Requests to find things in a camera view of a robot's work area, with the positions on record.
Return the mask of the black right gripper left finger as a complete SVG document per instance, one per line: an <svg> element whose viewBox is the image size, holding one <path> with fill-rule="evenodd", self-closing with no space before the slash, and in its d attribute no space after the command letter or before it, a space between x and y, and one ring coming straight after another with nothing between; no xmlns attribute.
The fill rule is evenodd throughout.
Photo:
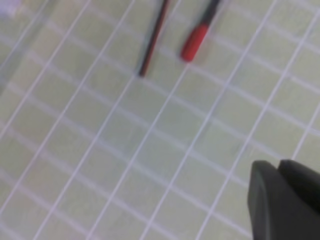
<svg viewBox="0 0 320 240"><path fill-rule="evenodd" d="M266 160L252 163L247 205L255 240L318 240L320 217L279 215L279 166Z"/></svg>

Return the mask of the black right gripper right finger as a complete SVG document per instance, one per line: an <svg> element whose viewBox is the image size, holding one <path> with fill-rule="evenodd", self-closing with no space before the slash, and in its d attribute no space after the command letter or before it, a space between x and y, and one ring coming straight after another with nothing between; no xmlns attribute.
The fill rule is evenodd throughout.
<svg viewBox="0 0 320 240"><path fill-rule="evenodd" d="M320 174L293 160L281 160L278 166L278 212L282 218L318 218L320 216Z"/></svg>

